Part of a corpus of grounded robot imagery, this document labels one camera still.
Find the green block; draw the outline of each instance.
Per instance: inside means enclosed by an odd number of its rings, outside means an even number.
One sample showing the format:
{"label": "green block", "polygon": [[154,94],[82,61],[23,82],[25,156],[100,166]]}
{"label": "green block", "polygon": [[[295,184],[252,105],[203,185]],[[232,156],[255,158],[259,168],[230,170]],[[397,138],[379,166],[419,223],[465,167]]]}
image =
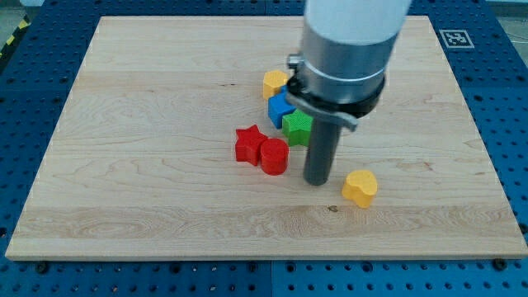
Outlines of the green block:
{"label": "green block", "polygon": [[288,138],[289,146],[297,144],[308,146],[312,120],[314,119],[311,116],[300,110],[295,110],[293,113],[282,117],[282,134]]}

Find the yellow hexagonal block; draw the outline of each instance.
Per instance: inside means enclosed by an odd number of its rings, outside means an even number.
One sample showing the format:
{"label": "yellow hexagonal block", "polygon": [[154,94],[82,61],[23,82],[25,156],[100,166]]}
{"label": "yellow hexagonal block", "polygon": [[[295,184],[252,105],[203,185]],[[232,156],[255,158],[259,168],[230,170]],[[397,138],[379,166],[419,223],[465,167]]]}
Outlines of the yellow hexagonal block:
{"label": "yellow hexagonal block", "polygon": [[288,74],[280,70],[272,70],[264,74],[262,81],[262,97],[266,100],[281,92],[281,87],[288,82]]}
{"label": "yellow hexagonal block", "polygon": [[348,173],[342,189],[343,197],[353,200],[357,206],[363,209],[369,208],[377,192],[376,176],[368,170]]}

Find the blue perforated panel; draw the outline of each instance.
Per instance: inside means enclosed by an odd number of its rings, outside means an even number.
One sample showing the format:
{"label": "blue perforated panel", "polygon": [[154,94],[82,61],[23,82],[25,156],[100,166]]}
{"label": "blue perforated panel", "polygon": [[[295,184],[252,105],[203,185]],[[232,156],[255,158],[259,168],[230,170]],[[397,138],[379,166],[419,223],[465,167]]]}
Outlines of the blue perforated panel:
{"label": "blue perforated panel", "polygon": [[[297,0],[47,1],[0,76],[2,255],[100,16],[301,15],[303,6]],[[527,232],[526,67],[482,1],[416,0],[409,13],[428,15],[437,34],[466,30],[473,41],[474,49],[441,45]],[[0,257],[0,296],[387,293],[528,295],[528,261],[13,263]]]}

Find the wood grain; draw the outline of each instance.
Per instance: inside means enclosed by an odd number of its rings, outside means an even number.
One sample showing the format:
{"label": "wood grain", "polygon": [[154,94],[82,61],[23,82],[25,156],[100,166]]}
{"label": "wood grain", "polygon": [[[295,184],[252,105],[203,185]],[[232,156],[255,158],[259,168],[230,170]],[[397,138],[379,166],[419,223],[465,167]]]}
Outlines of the wood grain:
{"label": "wood grain", "polygon": [[[528,255],[426,17],[409,17],[388,85],[328,183],[234,161],[234,130],[282,137],[264,72],[298,17],[103,17],[7,250],[12,260],[456,259]],[[373,171],[368,210],[341,197]]]}

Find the toy block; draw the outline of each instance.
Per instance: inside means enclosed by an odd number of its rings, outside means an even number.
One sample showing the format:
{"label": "toy block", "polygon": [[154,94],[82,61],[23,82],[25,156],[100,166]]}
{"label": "toy block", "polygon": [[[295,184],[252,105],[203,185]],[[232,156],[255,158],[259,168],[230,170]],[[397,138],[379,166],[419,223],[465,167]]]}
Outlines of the toy block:
{"label": "toy block", "polygon": [[238,162],[248,162],[253,166],[258,165],[261,144],[267,139],[257,125],[247,129],[237,129],[238,140],[235,144],[235,155]]}
{"label": "toy block", "polygon": [[271,122],[277,129],[282,128],[282,117],[294,111],[295,106],[292,106],[286,101],[285,92],[281,92],[267,101],[267,116],[269,116]]}
{"label": "toy block", "polygon": [[288,167],[290,148],[282,139],[267,139],[261,145],[262,171],[269,175],[279,175]]}
{"label": "toy block", "polygon": [[297,144],[308,146],[313,120],[311,116],[300,110],[282,117],[282,134],[288,138],[289,146]]}
{"label": "toy block", "polygon": [[271,96],[275,96],[281,92],[281,88],[287,82],[288,74],[280,70],[266,72],[264,74],[264,80],[262,81],[262,97],[268,100]]}
{"label": "toy block", "polygon": [[362,209],[369,208],[377,192],[376,176],[369,170],[348,173],[342,188],[343,197],[353,200]]}

